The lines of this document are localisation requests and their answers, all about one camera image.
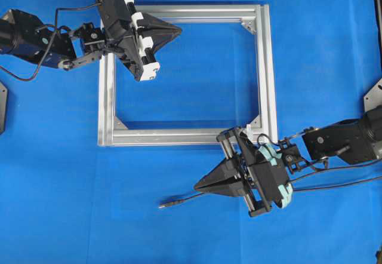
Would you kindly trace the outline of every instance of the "light blue strap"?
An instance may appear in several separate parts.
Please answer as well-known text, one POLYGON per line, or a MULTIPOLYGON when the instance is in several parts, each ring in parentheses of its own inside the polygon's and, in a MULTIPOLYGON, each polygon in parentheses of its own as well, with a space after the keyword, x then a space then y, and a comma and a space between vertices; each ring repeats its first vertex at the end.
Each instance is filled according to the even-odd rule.
POLYGON ((276 165, 277 162, 276 162, 276 158, 281 158, 281 154, 278 154, 275 149, 273 148, 273 146, 271 146, 270 144, 265 144, 263 146, 260 146, 260 149, 258 149, 262 154, 263 156, 265 157, 265 159, 271 163, 271 165, 276 165))

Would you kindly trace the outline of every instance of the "blue background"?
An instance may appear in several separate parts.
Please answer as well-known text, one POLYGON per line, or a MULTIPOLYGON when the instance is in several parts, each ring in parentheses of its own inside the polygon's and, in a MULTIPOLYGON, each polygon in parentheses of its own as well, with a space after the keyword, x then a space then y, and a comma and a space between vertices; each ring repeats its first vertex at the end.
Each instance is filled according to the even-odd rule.
MULTIPOLYGON (((18 8, 52 23, 56 7, 92 2, 1 0, 0 12, 18 8)), ((381 77, 373 0, 136 0, 164 2, 270 4, 279 137, 359 117, 363 94, 381 77)), ((97 24, 99 17, 91 10, 63 13, 59 21, 76 27, 97 24)), ((200 28, 190 27, 158 54, 162 70, 153 82, 136 83, 118 67, 118 114, 124 121, 187 127, 256 115, 256 107, 242 104, 255 103, 255 92, 241 82, 251 79, 254 68, 241 53, 251 46, 244 41, 248 32, 200 28), (210 33, 215 44, 204 40, 200 54, 203 47, 193 35, 203 40, 210 33), (218 54, 206 57, 213 48, 218 54)), ((11 56, 0 60, 23 76, 34 70, 11 56)), ((10 91, 7 130, 0 136, 0 263, 375 261, 382 244, 380 183, 294 194, 286 209, 255 219, 242 199, 213 195, 159 211, 160 201, 190 192, 222 159, 219 148, 98 148, 98 64, 71 72, 43 68, 31 83, 5 74, 0 80, 10 91)), ((341 183, 380 171, 376 166, 332 173, 299 185, 341 183)))

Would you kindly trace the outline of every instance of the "aluminum frame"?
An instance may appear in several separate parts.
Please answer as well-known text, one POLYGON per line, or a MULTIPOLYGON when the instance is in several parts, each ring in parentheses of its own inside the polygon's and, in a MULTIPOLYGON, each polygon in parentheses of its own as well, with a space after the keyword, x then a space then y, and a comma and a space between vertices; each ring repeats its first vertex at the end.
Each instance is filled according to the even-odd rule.
MULTIPOLYGON (((254 34, 259 115, 245 129, 256 141, 264 133, 277 141, 275 80, 268 5, 136 5, 145 12, 170 23, 240 23, 254 34)), ((216 136, 226 128, 129 130, 115 115, 115 56, 100 60, 98 94, 99 146, 174 146, 217 144, 216 136)))

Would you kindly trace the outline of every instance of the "black cable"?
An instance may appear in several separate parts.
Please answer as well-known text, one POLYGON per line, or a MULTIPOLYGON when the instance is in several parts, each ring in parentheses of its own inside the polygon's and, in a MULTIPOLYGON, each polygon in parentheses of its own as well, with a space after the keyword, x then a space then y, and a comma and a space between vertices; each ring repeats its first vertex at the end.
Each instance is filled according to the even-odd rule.
POLYGON ((269 137, 267 134, 259 134, 259 135, 257 136, 257 140, 256 140, 256 142, 257 142, 258 145, 260 144, 260 138, 261 138, 261 137, 266 137, 266 138, 269 140, 269 142, 270 142, 271 144, 273 144, 274 146, 279 146, 279 144, 278 144, 278 143, 274 143, 274 142, 270 139, 270 137, 269 137))
POLYGON ((333 170, 344 170, 344 169, 350 169, 350 168, 360 168, 360 167, 368 167, 370 165, 373 165, 373 164, 376 164, 378 162, 382 161, 382 159, 377 159, 376 161, 372 161, 372 162, 369 162, 367 164, 359 164, 359 165, 348 165, 348 166, 345 166, 345 167, 333 167, 333 168, 327 168, 327 169, 324 169, 324 170, 319 170, 319 171, 315 171, 314 173, 308 173, 308 174, 305 174, 303 176, 300 176, 296 179, 291 179, 289 182, 291 183, 294 183, 294 182, 297 182, 301 179, 305 179, 306 177, 309 177, 309 176, 314 176, 316 174, 319 174, 319 173, 326 173, 327 171, 333 171, 333 170))
POLYGON ((170 201, 170 202, 165 202, 165 203, 160 204, 159 208, 165 208, 165 207, 170 207, 170 206, 173 206, 173 205, 181 204, 181 203, 184 203, 187 200, 190 200, 190 199, 196 198, 196 197, 201 197, 202 195, 205 195, 205 194, 206 194, 205 192, 202 192, 202 193, 199 193, 199 194, 195 194, 195 195, 193 195, 191 197, 187 197, 187 198, 183 198, 183 199, 179 199, 179 200, 174 200, 174 201, 170 201))
MULTIPOLYGON (((66 29, 66 28, 68 28, 68 27, 66 27, 66 26, 65 26, 65 27, 62 26, 62 27, 60 27, 60 28, 57 27, 57 23, 58 23, 58 12, 59 12, 59 11, 83 11, 83 10, 88 10, 88 9, 90 9, 90 8, 93 8, 93 7, 95 7, 95 6, 98 6, 98 5, 100 5, 100 4, 101 4, 101 3, 98 2, 98 3, 92 4, 92 5, 89 5, 89 6, 85 6, 85 7, 76 7, 76 8, 64 8, 64 7, 61 7, 61 8, 57 8, 57 9, 56 9, 56 14, 55 14, 55 16, 54 16, 54 26, 53 26, 54 31, 53 31, 53 33, 52 33, 52 35, 51 35, 51 37, 50 37, 50 40, 49 40, 47 49, 45 50, 45 53, 44 53, 44 55, 42 56, 40 62, 38 62, 37 68, 36 68, 36 70, 34 71, 34 73, 33 73, 33 75, 32 75, 31 77, 29 77, 29 78, 21 78, 21 77, 15 75, 15 74, 13 74, 12 72, 6 70, 6 68, 4 68, 4 67, 2 67, 2 66, 0 66, 0 69, 3 70, 5 73, 11 75, 12 77, 18 79, 19 81, 28 82, 28 81, 31 81, 31 80, 35 79, 36 76, 37 76, 38 71, 40 70, 40 67, 41 67, 42 63, 44 62, 45 58, 47 57, 47 55, 48 55, 48 53, 49 53, 49 51, 50 51, 50 49, 51 49, 51 47, 52 47, 52 45, 53 45, 53 41, 54 41, 54 38, 56 37, 57 33, 61 30, 61 28, 62 28, 62 29, 66 29)), ((44 25, 43 27, 46 28, 46 27, 51 27, 51 26, 52 26, 51 24, 46 24, 46 25, 44 25)))
POLYGON ((372 179, 358 180, 357 182, 344 183, 342 185, 323 186, 320 188, 294 188, 293 192, 323 191, 326 189, 345 188, 347 186, 358 185, 360 183, 372 182, 374 180, 380 180, 380 179, 382 179, 382 176, 373 177, 372 179))

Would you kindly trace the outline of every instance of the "bolt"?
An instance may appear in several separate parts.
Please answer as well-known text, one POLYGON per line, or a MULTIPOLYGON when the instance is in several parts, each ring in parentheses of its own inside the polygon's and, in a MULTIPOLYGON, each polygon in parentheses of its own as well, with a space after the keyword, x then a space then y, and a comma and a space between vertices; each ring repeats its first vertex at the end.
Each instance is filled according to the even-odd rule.
POLYGON ((287 162, 293 162, 293 156, 291 156, 291 155, 287 155, 287 156, 285 157, 285 160, 286 160, 287 162))

